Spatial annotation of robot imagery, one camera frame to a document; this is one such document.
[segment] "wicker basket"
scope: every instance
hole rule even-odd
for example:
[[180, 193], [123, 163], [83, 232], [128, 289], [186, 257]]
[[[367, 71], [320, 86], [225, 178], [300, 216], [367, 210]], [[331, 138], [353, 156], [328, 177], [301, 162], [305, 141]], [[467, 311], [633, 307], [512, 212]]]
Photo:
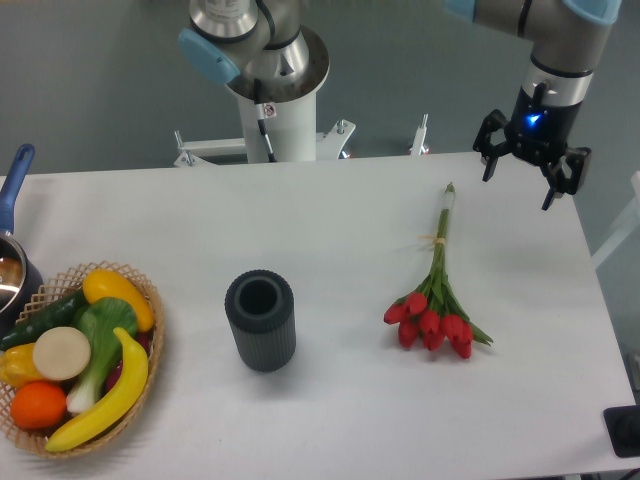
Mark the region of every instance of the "wicker basket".
[[151, 355], [149, 357], [149, 378], [147, 379], [147, 383], [142, 394], [133, 407], [131, 407], [126, 415], [115, 423], [109, 430], [87, 443], [84, 443], [72, 450], [60, 453], [49, 453], [44, 449], [44, 445], [47, 443], [47, 434], [51, 432], [25, 431], [18, 428], [13, 423], [13, 419], [11, 418], [9, 411], [11, 400], [15, 395], [15, 389], [10, 385], [0, 382], [0, 430], [2, 430], [6, 434], [7, 438], [13, 441], [18, 448], [35, 453], [41, 457], [56, 459], [75, 457], [92, 452], [111, 441], [131, 423], [133, 418], [140, 411], [156, 376], [158, 362], [162, 354], [162, 346], [164, 343], [164, 312], [162, 309], [162, 303], [156, 287], [147, 279], [147, 277], [129, 265], [119, 265], [117, 263], [105, 261], [99, 264], [90, 263], [88, 265], [79, 265], [75, 268], [70, 268], [67, 273], [59, 273], [56, 278], [50, 279], [47, 284], [42, 285], [38, 293], [31, 297], [31, 302], [25, 306], [18, 321], [29, 318], [33, 312], [40, 310], [43, 306], [80, 288], [82, 280], [86, 275], [97, 268], [112, 270], [128, 278], [149, 301], [156, 322], [151, 342]]

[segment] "cable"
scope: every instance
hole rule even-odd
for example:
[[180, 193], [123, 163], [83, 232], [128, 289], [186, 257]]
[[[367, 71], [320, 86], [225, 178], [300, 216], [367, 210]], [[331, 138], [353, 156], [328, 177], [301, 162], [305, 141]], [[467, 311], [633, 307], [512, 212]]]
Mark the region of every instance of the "cable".
[[620, 480], [630, 480], [631, 478], [635, 477], [638, 473], [640, 473], [640, 468], [631, 470], [629, 473], [627, 473], [623, 477], [620, 477]]
[[[253, 81], [253, 102], [256, 105], [260, 105], [262, 102], [260, 101], [260, 90], [262, 88], [262, 82], [257, 78]], [[276, 156], [273, 153], [273, 146], [271, 145], [271, 140], [269, 139], [269, 134], [267, 133], [267, 127], [264, 123], [264, 119], [258, 117], [258, 129], [260, 130], [260, 135], [264, 139], [264, 144], [267, 147], [267, 156], [269, 157], [269, 163], [276, 163]]]

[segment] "red tulip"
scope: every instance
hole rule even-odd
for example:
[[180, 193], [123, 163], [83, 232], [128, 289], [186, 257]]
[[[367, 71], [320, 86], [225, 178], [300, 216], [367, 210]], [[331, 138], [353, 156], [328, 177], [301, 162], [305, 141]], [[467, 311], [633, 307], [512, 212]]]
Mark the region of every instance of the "red tulip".
[[440, 328], [440, 317], [433, 310], [427, 310], [420, 315], [418, 326], [422, 330], [422, 344], [424, 348], [434, 351], [444, 342], [444, 332]]
[[384, 314], [384, 323], [393, 325], [394, 323], [405, 322], [409, 319], [409, 314], [404, 303], [394, 303]]
[[404, 304], [411, 315], [418, 315], [427, 308], [427, 297], [419, 292], [411, 292]]
[[473, 330], [470, 324], [463, 322], [460, 337], [454, 339], [451, 345], [458, 355], [466, 359], [471, 356], [471, 342], [473, 342]]
[[411, 348], [419, 334], [420, 327], [418, 327], [417, 323], [411, 320], [408, 322], [402, 322], [398, 327], [398, 340], [400, 341], [400, 345], [407, 350]]
[[459, 338], [462, 338], [462, 326], [464, 320], [458, 315], [446, 315], [442, 318], [440, 327], [444, 331], [450, 342], [454, 342]]

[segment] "toy orange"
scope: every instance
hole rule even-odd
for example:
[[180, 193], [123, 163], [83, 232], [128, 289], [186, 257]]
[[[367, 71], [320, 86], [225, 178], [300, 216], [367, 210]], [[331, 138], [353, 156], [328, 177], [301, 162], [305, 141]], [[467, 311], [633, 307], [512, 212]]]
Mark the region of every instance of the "toy orange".
[[59, 385], [50, 382], [28, 383], [11, 402], [11, 418], [25, 429], [53, 427], [66, 410], [67, 396]]

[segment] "yellow bell pepper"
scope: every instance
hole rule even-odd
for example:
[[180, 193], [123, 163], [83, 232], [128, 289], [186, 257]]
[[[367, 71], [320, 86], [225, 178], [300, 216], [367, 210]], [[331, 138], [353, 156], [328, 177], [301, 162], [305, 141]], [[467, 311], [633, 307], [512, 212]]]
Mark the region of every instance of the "yellow bell pepper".
[[35, 343], [10, 348], [0, 357], [0, 381], [15, 388], [27, 383], [45, 380], [33, 364]]

